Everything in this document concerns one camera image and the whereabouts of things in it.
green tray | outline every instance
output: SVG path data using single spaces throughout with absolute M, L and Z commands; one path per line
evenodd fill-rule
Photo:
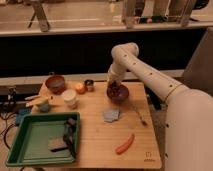
M 63 137 L 64 123 L 68 118 L 77 121 L 74 133 L 76 151 L 80 124 L 78 112 L 28 115 L 19 126 L 6 166 L 43 166 L 74 162 L 75 158 L 68 149 L 58 152 L 51 152 L 48 149 L 49 139 Z

sausage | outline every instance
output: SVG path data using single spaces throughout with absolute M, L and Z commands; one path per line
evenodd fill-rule
M 121 146 L 115 149 L 115 152 L 117 154 L 122 154 L 123 152 L 125 152 L 131 146 L 134 139 L 135 139 L 135 134 L 132 133 L 129 139 L 124 144 L 122 144 Z

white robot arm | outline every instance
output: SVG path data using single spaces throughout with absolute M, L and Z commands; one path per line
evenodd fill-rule
M 212 171 L 213 98 L 140 61 L 135 43 L 117 45 L 111 53 L 108 85 L 119 85 L 128 69 L 168 105 L 165 170 Z

black wall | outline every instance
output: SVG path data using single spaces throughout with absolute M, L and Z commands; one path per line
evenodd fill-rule
M 135 42 L 157 69 L 184 69 L 205 29 L 0 38 L 0 77 L 104 73 L 114 45 Z

white cup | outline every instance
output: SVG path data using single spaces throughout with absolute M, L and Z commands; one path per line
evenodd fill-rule
M 64 100 L 64 102 L 69 106 L 70 108 L 74 109 L 77 106 L 76 103 L 76 91 L 72 89 L 65 90 L 61 97 Z

